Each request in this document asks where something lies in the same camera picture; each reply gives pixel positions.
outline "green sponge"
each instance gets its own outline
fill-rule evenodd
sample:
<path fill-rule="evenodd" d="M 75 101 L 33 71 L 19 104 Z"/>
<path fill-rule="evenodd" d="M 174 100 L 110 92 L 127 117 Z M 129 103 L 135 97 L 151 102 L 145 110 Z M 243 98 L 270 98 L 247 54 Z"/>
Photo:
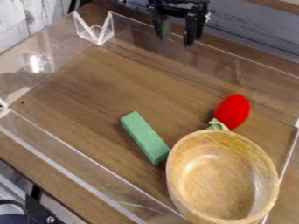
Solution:
<path fill-rule="evenodd" d="M 122 125 L 154 165 L 167 159 L 171 148 L 138 112 L 121 118 Z"/>

